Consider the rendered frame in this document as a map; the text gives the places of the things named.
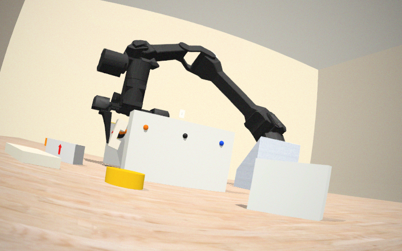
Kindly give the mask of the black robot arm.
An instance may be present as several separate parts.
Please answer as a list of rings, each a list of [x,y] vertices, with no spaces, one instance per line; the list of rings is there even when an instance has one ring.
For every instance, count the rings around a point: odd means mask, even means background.
[[[187,52],[200,52],[192,65],[187,64],[184,56]],[[178,60],[185,69],[201,79],[213,84],[244,115],[244,126],[250,131],[256,142],[261,136],[284,141],[286,127],[275,114],[267,108],[256,105],[222,70],[220,60],[210,50],[201,45],[150,44],[146,40],[134,40],[127,45],[124,53],[104,48],[100,55],[97,71],[120,77],[126,71],[125,78],[135,78],[148,83],[150,70],[159,67],[157,61]]]

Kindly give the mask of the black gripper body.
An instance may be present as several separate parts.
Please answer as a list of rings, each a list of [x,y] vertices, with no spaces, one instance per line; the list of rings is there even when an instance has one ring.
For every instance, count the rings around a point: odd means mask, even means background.
[[[142,109],[144,94],[146,91],[147,83],[138,79],[125,78],[122,87],[119,103],[110,102],[110,98],[96,95],[93,99],[93,110],[106,110],[111,112],[119,111],[130,114],[133,110],[139,110],[147,113],[153,113],[165,117],[170,117],[166,110],[152,109],[150,111]]]

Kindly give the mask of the yellow short cylinder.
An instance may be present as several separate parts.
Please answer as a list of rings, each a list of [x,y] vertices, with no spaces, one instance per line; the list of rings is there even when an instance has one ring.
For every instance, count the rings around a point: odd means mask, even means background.
[[[128,189],[143,189],[145,174],[127,169],[106,167],[105,182]]]

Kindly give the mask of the cream flat block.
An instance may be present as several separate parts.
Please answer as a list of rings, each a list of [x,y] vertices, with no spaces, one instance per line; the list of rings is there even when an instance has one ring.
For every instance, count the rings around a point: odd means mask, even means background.
[[[39,149],[6,142],[5,152],[22,163],[60,169],[61,158]]]

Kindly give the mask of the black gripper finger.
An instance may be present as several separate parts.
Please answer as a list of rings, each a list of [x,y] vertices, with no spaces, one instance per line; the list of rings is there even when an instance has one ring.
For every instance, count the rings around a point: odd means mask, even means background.
[[[103,116],[103,122],[104,122],[104,125],[105,125],[106,143],[109,143],[110,124],[111,124],[111,114],[112,114],[112,112],[100,109],[98,114]]]

